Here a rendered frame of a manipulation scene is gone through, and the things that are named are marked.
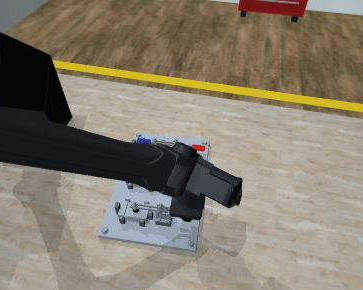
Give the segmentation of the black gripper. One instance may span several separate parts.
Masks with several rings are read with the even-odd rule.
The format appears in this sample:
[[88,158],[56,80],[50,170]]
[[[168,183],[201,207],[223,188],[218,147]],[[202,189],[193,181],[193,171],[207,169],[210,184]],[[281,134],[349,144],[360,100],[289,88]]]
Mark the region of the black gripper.
[[182,196],[172,197],[169,214],[172,217],[180,217],[185,222],[190,222],[192,220],[200,220],[202,217],[203,210],[186,207],[187,192],[190,191],[184,190]]

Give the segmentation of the grey toggle clamp with red handle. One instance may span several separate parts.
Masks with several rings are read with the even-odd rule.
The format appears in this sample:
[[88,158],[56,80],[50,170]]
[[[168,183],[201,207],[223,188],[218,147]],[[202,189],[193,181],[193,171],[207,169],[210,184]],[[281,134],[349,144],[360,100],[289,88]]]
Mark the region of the grey toggle clamp with red handle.
[[[161,141],[161,140],[157,140],[155,137],[154,139],[151,139],[151,144],[156,145],[157,143],[163,144],[163,145],[167,145],[167,146],[174,146],[176,144],[176,142],[179,142],[177,139],[175,139],[173,142],[169,142],[169,141]],[[194,149],[196,149],[197,151],[205,151],[205,146],[202,145],[188,145]]]

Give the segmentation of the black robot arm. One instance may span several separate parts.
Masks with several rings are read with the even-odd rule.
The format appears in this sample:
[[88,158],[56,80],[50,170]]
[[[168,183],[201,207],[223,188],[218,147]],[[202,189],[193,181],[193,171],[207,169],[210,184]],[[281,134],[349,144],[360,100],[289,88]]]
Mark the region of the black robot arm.
[[0,162],[137,184],[204,209],[205,197],[240,205],[242,178],[180,142],[131,143],[0,107]]

